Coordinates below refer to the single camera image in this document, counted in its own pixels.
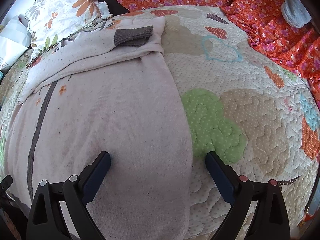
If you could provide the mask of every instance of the folded cloth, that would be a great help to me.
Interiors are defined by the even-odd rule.
[[[69,54],[67,57],[64,55],[68,45],[60,48],[53,55],[30,68],[28,78],[20,94],[19,103],[23,103],[31,93],[38,92],[42,87],[60,78],[137,58],[151,51],[163,53],[161,34],[164,30],[164,24],[164,17],[139,21],[128,18],[121,20],[121,23],[117,25],[121,29],[130,29],[127,31],[119,32],[119,29],[108,29],[104,30],[105,35],[101,35],[101,31],[94,33],[80,32],[74,41],[68,43],[72,48],[67,49]],[[151,31],[150,28],[147,28],[144,29],[145,33],[132,33],[133,29],[150,26],[153,27]],[[135,36],[136,42],[130,39],[131,35],[137,35]],[[92,43],[96,44],[97,49],[88,46],[88,44]],[[120,48],[116,47],[116,45],[130,47]],[[104,56],[107,52],[110,52],[108,54],[108,62],[105,61]],[[97,57],[92,62],[91,58],[95,56]]]
[[[189,125],[161,53],[164,17],[138,21],[119,28],[147,27],[143,33],[149,33],[152,25],[141,47],[115,47],[114,30],[85,33],[30,68],[30,95],[14,110],[4,152],[5,172],[15,181],[10,193],[25,215],[42,179],[65,181],[108,151],[111,168],[87,205],[104,237],[183,240],[190,213]],[[119,32],[118,38],[132,36]],[[140,37],[141,30],[133,32]],[[65,205],[62,212],[77,236]]]
[[[281,12],[286,22],[296,28],[302,28],[311,21],[311,16],[300,0],[284,0]]]

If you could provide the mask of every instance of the gray cuff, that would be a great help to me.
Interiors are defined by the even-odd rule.
[[[114,42],[116,46],[141,47],[152,36],[153,26],[138,29],[117,29]]]

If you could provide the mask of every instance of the white paper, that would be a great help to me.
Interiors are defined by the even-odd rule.
[[[31,34],[13,17],[0,32],[0,67],[6,73],[18,58],[27,50],[31,43]]]

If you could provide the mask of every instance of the quilted bedspread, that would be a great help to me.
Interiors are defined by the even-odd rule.
[[[208,239],[230,208],[204,165],[206,153],[212,150],[250,180],[281,182],[293,229],[313,187],[320,146],[320,114],[305,81],[252,49],[247,34],[219,8],[147,9],[114,17],[109,28],[121,26],[126,17],[159,16],[166,17],[164,59],[181,95],[193,142],[185,239]],[[0,113],[1,165],[10,117],[26,76],[25,70],[17,72],[17,82]],[[252,204],[239,239],[254,208]]]

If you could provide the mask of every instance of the floral pillow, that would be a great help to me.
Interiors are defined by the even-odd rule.
[[[26,11],[34,49],[31,62],[50,46],[101,17],[112,17],[108,5],[98,0],[36,0]]]

